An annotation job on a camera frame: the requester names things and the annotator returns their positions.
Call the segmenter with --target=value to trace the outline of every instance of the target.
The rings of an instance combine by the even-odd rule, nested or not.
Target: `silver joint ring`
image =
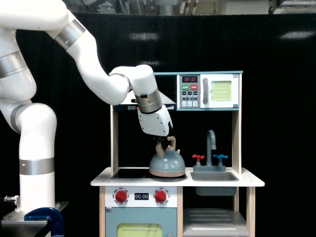
[[[54,171],[54,158],[36,160],[20,159],[20,174],[22,175],[50,174]]]
[[[55,38],[64,50],[67,50],[86,31],[77,19],[69,23]]]
[[[112,74],[111,74],[111,75],[109,75],[109,76],[113,76],[113,75],[118,75],[118,76],[121,76],[122,78],[124,78],[125,80],[127,80],[128,84],[129,84],[129,88],[131,88],[131,87],[132,87],[132,86],[131,86],[131,84],[130,84],[130,81],[129,81],[128,77],[127,77],[127,76],[125,76],[124,74],[121,74],[121,73],[112,73]]]
[[[19,105],[18,107],[16,107],[12,113],[11,113],[11,117],[10,117],[10,122],[11,122],[11,126],[13,128],[14,131],[16,131],[17,133],[21,133],[21,130],[18,128],[18,126],[16,125],[16,114],[18,113],[18,110],[23,106],[23,105]]]
[[[162,107],[158,88],[151,94],[135,95],[139,110],[144,114],[151,114]]]
[[[0,58],[0,79],[28,68],[20,51]]]

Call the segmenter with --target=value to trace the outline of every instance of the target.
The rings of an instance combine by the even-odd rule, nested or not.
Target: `stovetop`
[[[179,177],[159,177],[152,175],[149,169],[119,169],[111,179],[151,179],[162,182],[178,182],[185,180],[187,176],[184,174]]]

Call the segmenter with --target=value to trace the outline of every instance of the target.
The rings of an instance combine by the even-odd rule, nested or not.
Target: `red knob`
[[[193,159],[196,158],[196,159],[197,159],[197,162],[199,162],[199,160],[200,160],[200,159],[204,159],[205,156],[199,156],[199,155],[197,155],[197,154],[194,154],[194,155],[192,156],[192,158],[193,158]]]
[[[162,203],[162,202],[166,201],[166,199],[167,199],[167,196],[166,196],[166,193],[164,191],[158,191],[155,195],[155,200],[157,202]]]
[[[115,199],[118,202],[125,202],[127,199],[127,193],[123,190],[120,190],[115,194]]]

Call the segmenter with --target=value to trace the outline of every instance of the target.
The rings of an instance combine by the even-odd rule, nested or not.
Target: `teal kettle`
[[[180,155],[180,150],[176,151],[175,137],[168,137],[171,141],[165,150],[162,148],[161,141],[156,145],[156,154],[153,156],[149,165],[149,172],[160,177],[179,177],[185,174],[186,166]]]

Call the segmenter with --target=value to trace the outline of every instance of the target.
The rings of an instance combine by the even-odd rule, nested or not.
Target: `gray faucet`
[[[212,165],[212,150],[216,150],[216,139],[215,133],[213,130],[209,130],[207,132],[207,144],[206,144],[206,165],[201,165],[200,162],[197,162],[196,165],[193,166],[194,172],[225,172],[226,168],[222,163],[218,165]]]
[[[212,150],[216,150],[216,139],[213,130],[207,133],[206,166],[212,166]]]

